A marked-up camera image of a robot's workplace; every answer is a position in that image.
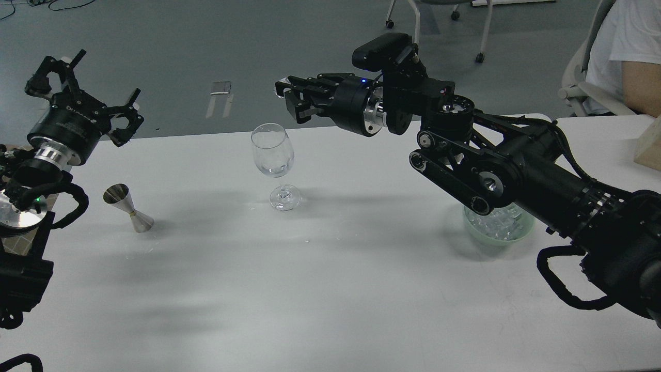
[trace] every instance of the black cable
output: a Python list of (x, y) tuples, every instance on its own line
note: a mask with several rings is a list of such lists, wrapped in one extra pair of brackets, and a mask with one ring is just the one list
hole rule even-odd
[(34, 354), (19, 355), (4, 363), (0, 363), (0, 371), (8, 371), (23, 363), (29, 363), (32, 366), (32, 372), (44, 372), (44, 366), (42, 365), (41, 359)]
[(87, 207), (89, 206), (89, 198), (85, 194), (84, 190), (80, 186), (74, 183), (67, 183), (67, 182), (47, 183), (45, 185), (39, 185), (33, 187), (25, 191), (23, 195), (21, 195), (19, 202), (17, 203), (17, 208), (21, 210), (27, 209), (27, 207), (29, 207), (30, 204), (32, 204), (37, 197), (41, 195), (50, 195), (57, 193), (70, 194), (73, 197), (73, 199), (78, 202), (78, 207), (76, 207), (66, 216), (62, 217), (61, 220), (54, 223), (53, 226), (51, 227), (52, 229), (65, 228), (66, 226), (69, 226), (73, 221), (78, 219), (78, 217), (82, 216), (83, 213), (85, 213), (85, 211), (87, 210)]
[(16, 13), (16, 5), (14, 5), (14, 0), (9, 0), (9, 3), (11, 4), (11, 7), (14, 8), (14, 10), (12, 10), (9, 15), (5, 15), (4, 17), (0, 18), (0, 21), (2, 21), (3, 19), (9, 18), (9, 17), (13, 16), (14, 13)]
[[(21, 311), (4, 306), (0, 307), (0, 328), (14, 330), (21, 324), (23, 324), (23, 313)], [(6, 369), (2, 369), (2, 364), (0, 364), (0, 371), (6, 371)]]
[(374, 80), (372, 80), (370, 89), (374, 89), (374, 87), (376, 87), (376, 85), (379, 83), (379, 79), (381, 79), (381, 76), (383, 76), (383, 72), (380, 73), (377, 77), (375, 77)]
[(567, 140), (567, 137), (564, 135), (564, 132), (557, 126), (557, 121), (554, 121), (552, 123), (548, 124), (549, 130), (553, 132), (555, 135), (556, 141), (558, 142), (558, 145), (560, 146), (561, 150), (563, 151), (563, 156), (569, 164), (572, 166), (572, 169), (578, 174), (578, 176), (583, 179), (585, 182), (589, 182), (593, 185), (599, 185), (602, 189), (607, 191), (608, 193), (612, 195), (617, 195), (618, 197), (629, 197), (631, 196), (631, 192), (622, 190), (618, 187), (607, 185), (605, 183), (602, 183), (601, 181), (598, 181), (596, 178), (588, 175), (587, 172), (585, 172), (576, 162), (576, 159), (574, 159), (574, 155), (572, 154), (572, 150), (569, 147), (569, 141)]
[(48, 8), (49, 8), (50, 10), (52, 10), (52, 11), (55, 11), (55, 12), (57, 12), (57, 11), (66, 11), (66, 10), (68, 10), (68, 9), (82, 8), (82, 7), (84, 7), (85, 5), (90, 5), (91, 3), (94, 3), (96, 0), (92, 0), (92, 1), (89, 1), (89, 2), (87, 2), (87, 3), (85, 3), (85, 4), (77, 5), (77, 6), (75, 6), (75, 7), (69, 7), (69, 8), (53, 9), (53, 8), (50, 7), (50, 6), (53, 5), (54, 3), (57, 3), (58, 1), (59, 1), (59, 0), (53, 0), (53, 1), (50, 1), (50, 2), (48, 3)]
[(27, 0), (27, 4), (31, 7), (37, 7), (39, 5), (48, 4), (53, 0)]
[(551, 290), (564, 301), (567, 305), (577, 308), (579, 310), (603, 310), (605, 308), (611, 307), (615, 304), (615, 300), (608, 297), (607, 295), (596, 300), (585, 301), (574, 296), (568, 289), (565, 287), (563, 281), (553, 273), (549, 267), (549, 259), (559, 256), (584, 256), (585, 251), (576, 246), (557, 246), (557, 247), (548, 247), (541, 251), (537, 255), (537, 269), (541, 276), (546, 280), (546, 282), (551, 287)]

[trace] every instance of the chair leg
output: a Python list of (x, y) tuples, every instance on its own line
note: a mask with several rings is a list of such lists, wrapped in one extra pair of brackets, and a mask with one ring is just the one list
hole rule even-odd
[(413, 36), (413, 42), (418, 44), (418, 41), (420, 40), (420, 9), (418, 9), (415, 0), (408, 0), (408, 3), (415, 13), (415, 34)]
[(455, 6), (452, 7), (452, 15), (450, 15), (450, 19), (453, 21), (459, 19), (459, 11), (457, 10), (458, 8), (459, 8), (459, 4), (455, 4)]
[(485, 29), (482, 31), (480, 54), (475, 58), (475, 61), (480, 63), (485, 60), (486, 40), (489, 36), (489, 28), (491, 27), (491, 14), (493, 14), (493, 4), (491, 3), (491, 0), (486, 0), (486, 7), (488, 8), (488, 12), (486, 14)]
[(390, 17), (393, 15), (393, 9), (395, 8), (395, 2), (396, 2), (396, 1), (397, 1), (397, 0), (393, 0), (393, 1), (390, 3), (390, 9), (388, 9), (388, 15), (385, 16), (385, 26), (386, 26), (387, 28), (393, 28), (393, 26), (395, 25), (394, 22), (393, 22), (393, 20), (390, 19)]

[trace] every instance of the screw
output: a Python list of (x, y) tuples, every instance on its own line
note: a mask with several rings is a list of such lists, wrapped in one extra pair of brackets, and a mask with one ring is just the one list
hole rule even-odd
[(420, 142), (420, 146), (424, 148), (429, 148), (432, 145), (432, 138), (429, 137), (429, 134), (421, 135), (418, 141)]
[(411, 165), (413, 165), (413, 168), (417, 169), (418, 171), (422, 171), (425, 166), (426, 166), (426, 161), (423, 160), (419, 155), (413, 155), (411, 156), (410, 159)]

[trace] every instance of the gray floor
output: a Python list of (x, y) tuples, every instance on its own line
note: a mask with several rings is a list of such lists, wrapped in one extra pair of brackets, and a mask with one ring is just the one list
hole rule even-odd
[[(61, 0), (74, 6), (83, 0)], [(351, 65), (359, 45), (389, 32), (389, 0), (98, 0), (53, 12), (17, 5), (0, 21), (0, 143), (24, 144), (46, 102), (23, 93), (42, 58), (84, 48), (76, 67), (81, 88), (108, 105), (134, 88), (145, 122), (137, 137), (252, 130), (263, 122), (296, 123), (274, 82), (321, 72), (375, 74)], [(567, 116), (556, 92), (564, 67), (585, 37), (597, 1), (497, 5), (483, 64), (478, 52), (486, 7), (421, 5), (420, 57), (431, 77), (457, 83), (457, 93), (487, 113)], [(0, 5), (0, 17), (11, 7)], [(396, 32), (412, 34), (405, 0), (393, 13)], [(51, 80), (57, 82), (55, 75)], [(213, 81), (231, 81), (229, 112), (222, 99), (209, 115)], [(125, 122), (115, 120), (116, 125)], [(332, 125), (314, 118), (306, 126)]]

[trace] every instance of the person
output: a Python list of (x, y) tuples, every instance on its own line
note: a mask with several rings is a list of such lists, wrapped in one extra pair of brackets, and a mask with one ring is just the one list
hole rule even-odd
[[(661, 114), (661, 0), (617, 0), (590, 50), (586, 81), (637, 113)], [(592, 99), (586, 111), (608, 112)]]

